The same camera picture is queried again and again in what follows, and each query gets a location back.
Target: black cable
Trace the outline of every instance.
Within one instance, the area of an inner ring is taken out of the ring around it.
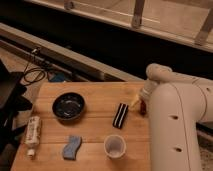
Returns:
[[[34,68],[31,68],[31,69],[28,69],[30,63],[32,63],[32,62],[35,63],[35,61],[36,61],[36,54],[38,54],[38,52],[37,51],[36,51],[36,53],[34,53],[34,52],[35,52],[35,49],[33,51],[31,51],[31,53],[29,55],[29,60],[28,60],[27,65],[26,65],[26,67],[24,69],[24,74],[23,74],[23,77],[22,77],[24,79],[24,81],[26,82],[26,84],[24,84],[24,86],[29,86],[31,84],[39,82],[39,81],[43,80],[46,77],[47,77],[48,81],[50,81],[50,73],[52,73],[52,74],[63,73],[64,75],[68,76],[68,78],[70,78],[70,79],[72,78],[72,76],[69,75],[68,73],[66,73],[66,72],[64,72],[64,71],[62,71],[60,69],[52,68],[47,63],[46,60],[43,60],[41,62],[41,64],[39,64],[38,67],[34,67]],[[29,80],[27,78],[27,77],[29,77],[30,74],[33,74],[33,73],[36,73],[36,72],[38,74],[34,77],[34,79]]]

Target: black chair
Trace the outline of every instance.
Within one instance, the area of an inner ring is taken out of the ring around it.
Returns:
[[[23,72],[9,72],[0,60],[0,154],[7,144],[19,146],[16,136],[25,126],[12,130],[13,119],[19,111],[30,110],[32,103],[22,94],[27,90],[20,84]]]

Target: tube cap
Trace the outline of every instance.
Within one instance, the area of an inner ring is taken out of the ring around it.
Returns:
[[[29,150],[27,151],[27,155],[30,156],[30,157],[35,156],[35,149],[29,149]]]

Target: white cup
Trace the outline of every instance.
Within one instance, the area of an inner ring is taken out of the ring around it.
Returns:
[[[122,157],[126,152],[126,143],[119,135],[109,135],[104,140],[104,151],[112,159]]]

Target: metal rod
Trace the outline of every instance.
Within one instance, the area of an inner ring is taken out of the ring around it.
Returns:
[[[142,14],[144,9],[144,3],[145,3],[145,0],[135,1],[135,8],[134,8],[133,18],[131,23],[133,28],[140,28],[142,24]]]
[[[204,45],[206,40],[213,28],[213,8],[210,9],[209,14],[200,30],[195,38],[195,44]]]
[[[64,0],[64,9],[65,10],[70,10],[74,8],[74,3],[72,0]]]

